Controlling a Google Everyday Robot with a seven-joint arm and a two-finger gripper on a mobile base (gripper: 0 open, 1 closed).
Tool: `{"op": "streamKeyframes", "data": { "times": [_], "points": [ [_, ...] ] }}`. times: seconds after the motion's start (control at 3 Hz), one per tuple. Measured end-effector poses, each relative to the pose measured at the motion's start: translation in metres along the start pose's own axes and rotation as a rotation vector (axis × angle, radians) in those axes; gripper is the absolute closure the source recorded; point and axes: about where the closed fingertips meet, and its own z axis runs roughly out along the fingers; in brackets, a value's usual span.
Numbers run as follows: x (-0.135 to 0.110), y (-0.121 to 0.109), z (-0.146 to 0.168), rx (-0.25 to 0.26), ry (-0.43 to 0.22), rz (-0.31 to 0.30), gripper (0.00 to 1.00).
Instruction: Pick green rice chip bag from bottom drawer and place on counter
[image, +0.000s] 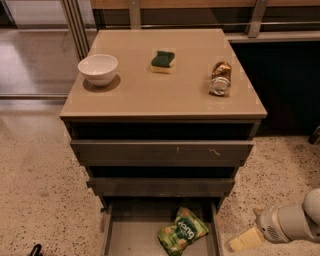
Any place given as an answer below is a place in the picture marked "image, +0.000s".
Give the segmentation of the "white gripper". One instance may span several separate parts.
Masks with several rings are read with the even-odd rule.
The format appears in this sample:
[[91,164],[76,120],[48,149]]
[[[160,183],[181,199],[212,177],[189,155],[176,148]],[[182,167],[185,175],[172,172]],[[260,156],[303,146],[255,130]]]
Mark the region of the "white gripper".
[[249,228],[232,238],[228,245],[233,252],[254,248],[264,243],[289,243],[290,239],[284,234],[278,220],[279,206],[265,209],[254,208],[256,227]]

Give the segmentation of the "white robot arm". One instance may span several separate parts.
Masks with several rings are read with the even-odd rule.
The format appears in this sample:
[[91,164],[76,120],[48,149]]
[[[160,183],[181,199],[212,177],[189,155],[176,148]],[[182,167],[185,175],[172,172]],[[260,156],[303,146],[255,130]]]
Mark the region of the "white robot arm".
[[232,237],[227,247],[232,252],[260,246],[307,240],[320,243],[320,189],[307,193],[302,203],[255,209],[254,227]]

